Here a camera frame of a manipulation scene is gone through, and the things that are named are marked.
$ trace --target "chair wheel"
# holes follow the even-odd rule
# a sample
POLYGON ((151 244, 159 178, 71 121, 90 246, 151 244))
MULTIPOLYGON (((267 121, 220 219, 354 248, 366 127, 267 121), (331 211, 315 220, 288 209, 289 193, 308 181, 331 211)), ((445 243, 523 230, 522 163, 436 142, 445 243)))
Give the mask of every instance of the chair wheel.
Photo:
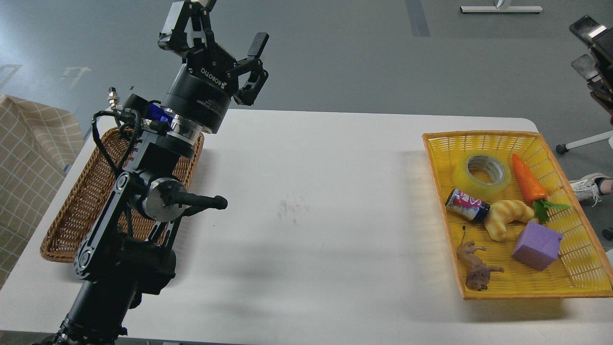
POLYGON ((613 228, 607 228, 603 230, 603 237, 609 241, 613 239, 613 228))
POLYGON ((555 151, 557 153, 559 153, 560 155, 563 155, 564 153, 568 152, 569 150, 566 148, 566 144, 560 144, 560 145, 555 147, 555 151))

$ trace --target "clear tape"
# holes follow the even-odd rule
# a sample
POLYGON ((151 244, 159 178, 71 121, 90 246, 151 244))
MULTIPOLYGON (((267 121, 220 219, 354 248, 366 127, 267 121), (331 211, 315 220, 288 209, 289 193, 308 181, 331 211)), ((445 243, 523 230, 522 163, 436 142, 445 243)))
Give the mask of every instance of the clear tape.
POLYGON ((472 197, 492 201, 511 182, 509 166, 490 152, 467 151, 462 155, 451 176, 454 186, 472 197), (477 179, 470 169, 484 171, 491 183, 477 179))

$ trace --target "purple block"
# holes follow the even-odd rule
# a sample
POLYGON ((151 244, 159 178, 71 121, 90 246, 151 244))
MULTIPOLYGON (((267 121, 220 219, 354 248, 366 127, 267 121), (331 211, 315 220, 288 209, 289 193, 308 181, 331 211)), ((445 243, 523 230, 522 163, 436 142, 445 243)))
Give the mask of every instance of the purple block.
POLYGON ((561 242, 561 233, 530 222, 519 234, 512 257, 542 271, 558 258, 561 242))

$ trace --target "shoe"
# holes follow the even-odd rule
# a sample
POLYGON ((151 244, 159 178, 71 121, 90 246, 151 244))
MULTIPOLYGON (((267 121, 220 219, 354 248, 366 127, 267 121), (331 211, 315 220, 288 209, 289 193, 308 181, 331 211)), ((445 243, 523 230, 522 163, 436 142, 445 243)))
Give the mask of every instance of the shoe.
POLYGON ((592 207, 596 206, 596 204, 603 200, 600 196, 598 186, 596 185, 596 179, 610 179, 610 177, 605 176, 600 172, 596 172, 594 174, 581 177, 579 180, 569 181, 571 183, 571 187, 573 188, 573 192, 575 192, 575 195, 577 196, 577 200, 582 201, 593 199, 594 205, 592 205, 592 207))

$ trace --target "plaid cloth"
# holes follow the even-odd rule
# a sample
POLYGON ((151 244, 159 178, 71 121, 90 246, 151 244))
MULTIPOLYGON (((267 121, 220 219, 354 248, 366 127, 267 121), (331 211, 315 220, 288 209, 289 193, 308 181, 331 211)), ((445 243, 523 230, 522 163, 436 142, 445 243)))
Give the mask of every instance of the plaid cloth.
POLYGON ((0 278, 12 269, 82 147, 70 112, 0 95, 0 278))

